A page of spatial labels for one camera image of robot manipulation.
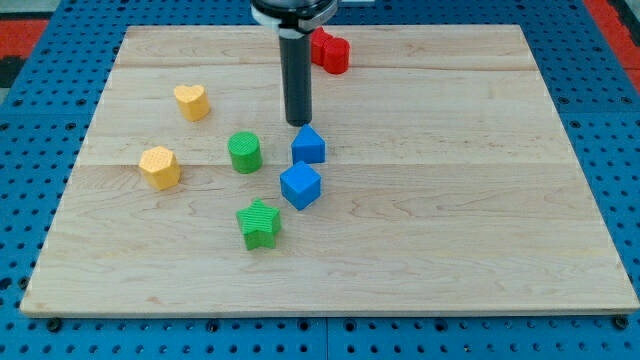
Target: blue block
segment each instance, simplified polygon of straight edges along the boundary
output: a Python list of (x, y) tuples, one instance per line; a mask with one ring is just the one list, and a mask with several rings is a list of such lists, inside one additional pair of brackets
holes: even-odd
[(296, 209), (302, 210), (320, 197), (320, 174), (303, 161), (280, 174), (282, 195)]
[(323, 163), (325, 142), (318, 133), (309, 125), (300, 129), (298, 136), (291, 143), (293, 163), (304, 161), (307, 164)]

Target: wooden board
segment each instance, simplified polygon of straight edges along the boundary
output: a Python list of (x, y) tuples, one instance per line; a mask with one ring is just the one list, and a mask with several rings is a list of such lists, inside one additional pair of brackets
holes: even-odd
[[(280, 195), (296, 129), (261, 27), (132, 27), (21, 308), (29, 316), (259, 317), (625, 313), (639, 307), (517, 26), (331, 27), (342, 76), (313, 68), (323, 195)], [(213, 111), (184, 121), (180, 83)], [(229, 136), (264, 167), (235, 173)], [(164, 145), (181, 184), (136, 164)], [(277, 249), (234, 214), (282, 211)]]

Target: toy block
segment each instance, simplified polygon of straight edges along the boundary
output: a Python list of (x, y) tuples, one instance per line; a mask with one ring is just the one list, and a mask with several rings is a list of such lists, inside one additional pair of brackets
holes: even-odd
[(320, 197), (321, 180), (320, 174), (300, 161), (280, 174), (280, 189), (291, 205), (302, 210)]
[(173, 94), (182, 116), (189, 121), (198, 121), (211, 111), (207, 91), (202, 85), (178, 85)]
[(266, 206), (255, 199), (251, 206), (236, 213), (247, 250), (257, 247), (276, 247), (276, 234), (280, 231), (280, 209)]
[(324, 44), (333, 36), (326, 33), (322, 26), (311, 33), (311, 62), (322, 66), (324, 61)]
[(325, 158), (325, 142), (310, 125), (303, 125), (298, 136), (291, 143), (293, 163), (322, 163)]
[(248, 131), (235, 133), (229, 138), (227, 144), (231, 165), (241, 174), (252, 173), (262, 166), (262, 154), (260, 153), (260, 140)]
[(173, 151), (157, 146), (142, 153), (138, 164), (149, 185), (164, 190), (180, 181), (180, 165)]
[(334, 37), (324, 44), (324, 69), (330, 74), (342, 74), (349, 69), (351, 46), (343, 38)]

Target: yellow hexagon block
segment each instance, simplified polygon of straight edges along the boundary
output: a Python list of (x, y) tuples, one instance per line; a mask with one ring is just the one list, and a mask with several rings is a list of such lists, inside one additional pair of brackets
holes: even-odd
[(173, 151), (157, 146), (142, 153), (138, 164), (149, 185), (164, 190), (180, 181), (180, 165)]
[(180, 112), (189, 121), (198, 121), (211, 111), (207, 91), (202, 85), (178, 85), (173, 89)]

